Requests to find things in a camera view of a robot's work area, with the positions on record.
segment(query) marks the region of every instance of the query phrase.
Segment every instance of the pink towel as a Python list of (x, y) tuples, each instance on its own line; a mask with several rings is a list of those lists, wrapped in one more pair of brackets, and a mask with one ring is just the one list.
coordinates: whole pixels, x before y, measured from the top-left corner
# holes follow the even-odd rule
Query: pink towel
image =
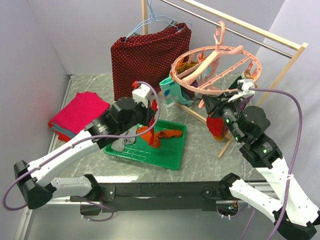
[(78, 92), (51, 122), (78, 134), (109, 107), (110, 104), (103, 101), (95, 92)]

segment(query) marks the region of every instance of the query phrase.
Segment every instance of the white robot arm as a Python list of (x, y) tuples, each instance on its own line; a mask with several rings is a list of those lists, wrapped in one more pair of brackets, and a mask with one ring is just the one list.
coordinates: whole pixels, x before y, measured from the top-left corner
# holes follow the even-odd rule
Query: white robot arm
[(283, 207), (287, 180), (290, 179), (285, 215), (278, 231), (288, 240), (309, 240), (320, 224), (320, 210), (307, 197), (293, 175), (276, 143), (264, 134), (270, 126), (262, 108), (248, 106), (239, 110), (239, 101), (252, 96), (254, 84), (251, 79), (238, 81), (238, 90), (220, 96), (203, 96), (207, 113), (212, 118), (222, 118), (235, 140), (245, 143), (240, 152), (270, 184), (278, 199), (259, 192), (237, 175), (230, 173), (220, 185), (224, 196), (233, 196), (250, 204), (273, 223), (276, 223)]
[(73, 139), (48, 155), (28, 164), (19, 161), (14, 165), (16, 179), (36, 168), (36, 171), (18, 182), (30, 209), (39, 208), (49, 200), (59, 197), (82, 196), (90, 201), (99, 196), (100, 186), (91, 174), (78, 178), (56, 176), (72, 163), (118, 139), (108, 135), (120, 135), (137, 124), (149, 125), (156, 114), (151, 108), (151, 101), (154, 99), (152, 90), (142, 84), (132, 91), (132, 96), (120, 98)]

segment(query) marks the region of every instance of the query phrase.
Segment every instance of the grey countertop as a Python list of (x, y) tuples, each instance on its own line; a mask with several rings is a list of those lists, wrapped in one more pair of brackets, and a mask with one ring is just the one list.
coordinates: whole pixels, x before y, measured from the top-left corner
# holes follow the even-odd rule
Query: grey countertop
[[(222, 86), (233, 81), (222, 79)], [(95, 92), (103, 100), (114, 102), (113, 80), (111, 74), (75, 75), (70, 79), (69, 90), (64, 105), (67, 105), (77, 92)], [(207, 117), (204, 108), (193, 104), (191, 108)], [(234, 173), (244, 180), (264, 180), (251, 167), (239, 152), (240, 144), (232, 141), (221, 158), (218, 154), (226, 141), (216, 141), (207, 126), (176, 106), (166, 107), (161, 101), (160, 119), (185, 124), (187, 133), (179, 170), (169, 170), (159, 166), (143, 164), (105, 154), (102, 150), (94, 152), (66, 168), (59, 177), (80, 177), (92, 174), (103, 177), (104, 182), (189, 182), (189, 181), (219, 181), (225, 175)], [(53, 149), (64, 142), (55, 137)]]

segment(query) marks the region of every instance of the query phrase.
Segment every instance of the red polka dot cloth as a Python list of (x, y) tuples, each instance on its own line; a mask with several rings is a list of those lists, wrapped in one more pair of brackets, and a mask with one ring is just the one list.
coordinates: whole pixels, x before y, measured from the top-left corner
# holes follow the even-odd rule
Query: red polka dot cloth
[(111, 47), (114, 100), (132, 97), (134, 81), (145, 81), (157, 92), (168, 77), (171, 64), (189, 51), (191, 30), (185, 23), (163, 31), (119, 38)]

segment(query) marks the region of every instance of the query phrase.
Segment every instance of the green tray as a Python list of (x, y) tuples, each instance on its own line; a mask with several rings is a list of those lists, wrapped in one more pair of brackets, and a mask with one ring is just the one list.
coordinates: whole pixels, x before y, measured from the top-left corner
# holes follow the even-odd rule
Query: green tray
[(161, 139), (161, 147), (153, 148), (141, 137), (136, 137), (135, 143), (125, 145), (123, 152), (111, 149), (111, 144), (104, 148), (104, 153), (139, 161), (145, 164), (160, 166), (166, 169), (178, 170), (180, 167), (182, 152), (187, 133), (187, 126), (171, 121), (159, 120), (155, 126), (155, 132), (174, 129), (183, 132), (181, 137), (171, 137)]

